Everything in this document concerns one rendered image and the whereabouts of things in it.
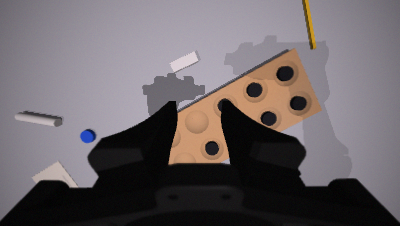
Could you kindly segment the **white rectangular block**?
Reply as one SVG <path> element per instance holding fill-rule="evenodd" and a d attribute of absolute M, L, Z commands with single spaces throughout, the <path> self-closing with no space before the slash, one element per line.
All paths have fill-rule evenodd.
<path fill-rule="evenodd" d="M 176 73 L 178 71 L 181 71 L 195 63 L 198 63 L 197 56 L 195 52 L 191 52 L 173 62 L 170 62 L 170 65 L 173 69 L 173 72 Z"/>

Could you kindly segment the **tan wooden tray with round holes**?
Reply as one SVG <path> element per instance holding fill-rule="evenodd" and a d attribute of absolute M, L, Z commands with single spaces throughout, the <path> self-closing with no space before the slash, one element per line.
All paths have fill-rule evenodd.
<path fill-rule="evenodd" d="M 284 66 L 290 66 L 294 71 L 289 81 L 280 81 L 277 78 L 277 71 Z M 247 94 L 247 87 L 252 83 L 262 86 L 259 97 L 250 97 Z M 290 107 L 291 99 L 296 96 L 304 97 L 307 101 L 306 107 L 301 111 Z M 294 48 L 178 112 L 169 164 L 220 163 L 229 158 L 221 126 L 221 111 L 218 108 L 223 99 L 230 100 L 248 117 L 278 132 L 322 111 Z M 265 112 L 276 115 L 274 125 L 267 126 L 261 122 L 261 116 Z M 208 155 L 205 150 L 210 141 L 216 142 L 219 147 L 218 153 L 213 156 Z"/>

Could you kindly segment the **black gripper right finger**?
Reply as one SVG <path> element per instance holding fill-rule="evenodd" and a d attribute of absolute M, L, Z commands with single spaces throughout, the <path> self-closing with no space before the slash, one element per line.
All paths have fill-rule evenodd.
<path fill-rule="evenodd" d="M 296 137 L 256 122 L 230 101 L 222 101 L 221 126 L 230 165 L 238 169 L 241 184 L 304 193 L 307 187 L 298 167 L 306 149 Z"/>

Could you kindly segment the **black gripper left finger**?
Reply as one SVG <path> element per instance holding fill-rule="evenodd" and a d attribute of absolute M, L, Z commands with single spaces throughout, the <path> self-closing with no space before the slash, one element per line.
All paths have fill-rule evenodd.
<path fill-rule="evenodd" d="M 87 156 L 99 176 L 91 191 L 107 195 L 157 185 L 177 122 L 176 101 L 169 101 L 143 122 L 101 138 Z"/>

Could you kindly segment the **blue disc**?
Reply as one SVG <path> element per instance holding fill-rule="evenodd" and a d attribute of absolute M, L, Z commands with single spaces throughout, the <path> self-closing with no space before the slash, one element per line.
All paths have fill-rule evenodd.
<path fill-rule="evenodd" d="M 85 130 L 80 134 L 80 138 L 84 143 L 90 143 L 96 139 L 96 134 L 92 130 Z"/>

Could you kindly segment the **yellow pencil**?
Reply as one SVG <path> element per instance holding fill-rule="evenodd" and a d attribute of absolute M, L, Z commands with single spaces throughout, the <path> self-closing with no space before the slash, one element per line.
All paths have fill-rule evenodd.
<path fill-rule="evenodd" d="M 313 31 L 309 2 L 308 2 L 308 0 L 302 0 L 302 1 L 303 1 L 304 12 L 305 12 L 305 17 L 306 17 L 310 46 L 311 46 L 311 50 L 312 50 L 312 49 L 316 48 L 316 42 L 315 42 L 315 36 L 314 36 L 314 31 Z"/>

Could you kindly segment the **grey cylinder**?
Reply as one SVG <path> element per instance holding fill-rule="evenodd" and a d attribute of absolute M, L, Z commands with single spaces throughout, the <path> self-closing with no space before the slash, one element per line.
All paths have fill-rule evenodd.
<path fill-rule="evenodd" d="M 31 122 L 31 123 L 37 123 L 55 127 L 59 127 L 62 124 L 62 120 L 58 118 L 52 118 L 52 117 L 46 117 L 46 116 L 40 116 L 22 112 L 17 113 L 15 115 L 15 119 L 19 121 L 25 121 L 25 122 Z"/>

